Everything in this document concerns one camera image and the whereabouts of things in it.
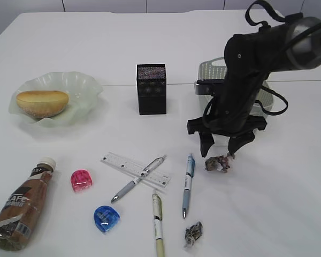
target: yellow pen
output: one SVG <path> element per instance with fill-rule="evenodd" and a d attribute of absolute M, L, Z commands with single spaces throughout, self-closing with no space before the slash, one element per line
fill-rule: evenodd
<path fill-rule="evenodd" d="M 162 230 L 162 201 L 154 190 L 152 195 L 152 205 L 154 209 L 154 225 L 156 237 L 157 257 L 164 257 L 163 230 Z"/>

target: ballpoint pen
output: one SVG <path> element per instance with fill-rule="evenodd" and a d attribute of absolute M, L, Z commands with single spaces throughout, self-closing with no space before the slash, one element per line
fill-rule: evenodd
<path fill-rule="evenodd" d="M 152 206 L 154 209 L 154 225 L 156 238 L 157 257 L 164 257 L 163 229 L 162 229 L 162 201 L 154 190 L 152 194 Z"/>
<path fill-rule="evenodd" d="M 183 191 L 183 204 L 182 204 L 183 218 L 186 218 L 188 209 L 189 209 L 190 192 L 192 190 L 192 179 L 194 177 L 194 169 L 195 169 L 195 161 L 193 159 L 193 156 L 190 154 L 188 156 L 186 182 L 185 182 L 184 191 Z"/>
<path fill-rule="evenodd" d="M 155 159 L 152 161 L 149 165 L 147 165 L 142 173 L 141 177 L 136 177 L 133 180 L 131 180 L 126 186 L 123 187 L 111 200 L 111 203 L 119 200 L 121 197 L 123 197 L 125 194 L 127 194 L 132 188 L 134 188 L 140 181 L 143 180 L 144 177 L 146 177 L 151 171 L 153 171 L 155 168 L 157 168 L 159 165 L 161 165 L 166 158 L 166 155 Z"/>

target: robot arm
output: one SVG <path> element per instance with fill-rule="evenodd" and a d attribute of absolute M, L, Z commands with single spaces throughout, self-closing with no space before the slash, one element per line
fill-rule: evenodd
<path fill-rule="evenodd" d="M 252 21 L 249 11 L 254 4 L 263 6 L 272 18 L 284 24 L 271 28 L 266 21 Z M 301 13 L 280 17 L 264 0 L 255 1 L 245 17 L 250 25 L 262 26 L 257 33 L 235 34 L 229 39 L 224 54 L 227 66 L 224 81 L 220 84 L 216 80 L 197 82 L 210 86 L 213 96 L 203 117 L 187 123 L 189 134 L 197 131 L 200 135 L 203 157 L 214 144 L 212 134 L 230 137 L 228 151 L 233 155 L 254 140 L 254 129 L 265 129 L 267 123 L 263 117 L 250 115 L 259 90 L 268 91 L 288 105 L 284 97 L 262 86 L 271 72 L 314 69 L 321 64 L 319 19 L 304 18 Z M 263 111 L 268 115 L 279 115 L 286 109 Z"/>

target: ruler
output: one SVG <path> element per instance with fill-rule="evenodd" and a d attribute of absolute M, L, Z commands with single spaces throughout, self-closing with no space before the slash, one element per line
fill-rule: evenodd
<path fill-rule="evenodd" d="M 142 177 L 141 173 L 143 172 L 143 169 L 147 166 L 147 164 L 143 165 L 140 163 L 136 163 L 126 157 L 114 153 L 106 154 L 101 159 L 101 162 L 132 177 L 140 177 L 142 178 L 142 182 L 144 183 L 149 182 L 161 188 L 165 188 L 171 179 L 171 175 L 169 173 L 163 172 L 161 169 L 159 169 L 159 167 L 148 174 L 146 177 Z"/>

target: blue pen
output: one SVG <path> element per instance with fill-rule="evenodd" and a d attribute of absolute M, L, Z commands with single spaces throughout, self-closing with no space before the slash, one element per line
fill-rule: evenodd
<path fill-rule="evenodd" d="M 193 159 L 193 156 L 190 154 L 188 156 L 186 182 L 184 185 L 184 192 L 183 192 L 183 204 L 182 204 L 183 218 L 186 218 L 186 215 L 189 209 L 190 191 L 192 190 L 192 179 L 194 177 L 194 169 L 195 169 L 195 161 Z"/>

